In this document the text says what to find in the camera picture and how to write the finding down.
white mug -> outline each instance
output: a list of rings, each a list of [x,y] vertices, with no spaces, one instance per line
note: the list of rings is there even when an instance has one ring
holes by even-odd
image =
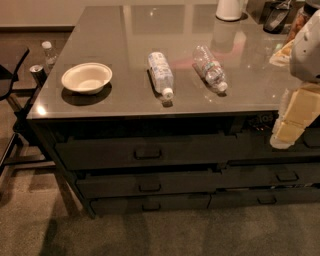
[[[216,16],[225,21],[239,20],[242,16],[242,0],[219,0]]]

empty water bottle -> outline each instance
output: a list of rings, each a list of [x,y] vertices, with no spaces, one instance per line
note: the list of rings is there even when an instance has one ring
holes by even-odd
[[[56,49],[52,46],[51,42],[45,41],[42,43],[42,48],[44,50],[44,55],[46,58],[46,65],[49,69],[49,72],[53,68],[54,64],[57,61],[58,54],[56,52]]]
[[[161,52],[153,52],[148,56],[154,89],[162,94],[165,101],[173,99],[173,75],[166,57]]]
[[[226,76],[219,61],[213,56],[206,45],[199,45],[193,52],[193,59],[200,75],[204,78],[210,87],[217,90],[218,93],[225,92],[228,88]]]

gray tabletop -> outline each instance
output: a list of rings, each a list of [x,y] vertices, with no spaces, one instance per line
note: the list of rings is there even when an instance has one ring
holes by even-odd
[[[250,16],[215,18],[216,5],[87,7],[41,90],[28,119],[235,114],[277,110],[286,88],[300,81],[269,64],[285,35],[271,35]],[[222,63],[229,88],[220,97],[192,67],[192,52],[206,44]],[[172,106],[154,94],[147,56],[163,52],[175,79]],[[86,62],[108,65],[113,77],[97,95],[64,89],[62,75]]]

floor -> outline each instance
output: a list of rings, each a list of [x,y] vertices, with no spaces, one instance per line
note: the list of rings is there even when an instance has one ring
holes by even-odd
[[[28,68],[44,64],[41,42],[58,51],[69,33],[0,33],[31,52],[18,86],[33,84]],[[0,102],[0,154],[15,117]],[[23,149],[28,154],[36,149]],[[0,187],[0,255],[320,255],[320,204],[211,211],[148,212],[91,219],[53,168],[7,168]]]

chair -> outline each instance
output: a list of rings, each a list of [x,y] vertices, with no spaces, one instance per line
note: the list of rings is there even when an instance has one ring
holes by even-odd
[[[14,133],[0,161],[0,177],[5,166],[8,165],[24,165],[24,167],[54,166],[50,156],[41,146],[26,120],[27,114],[43,84],[36,80],[37,84],[34,88],[13,88],[14,83],[18,81],[19,68],[28,54],[29,49],[26,46],[0,45],[0,100],[7,100],[17,118],[13,126]],[[28,97],[24,106],[21,106],[18,97]],[[28,156],[11,156],[15,147],[23,146],[21,136],[29,143],[29,146],[37,146],[41,153]]]

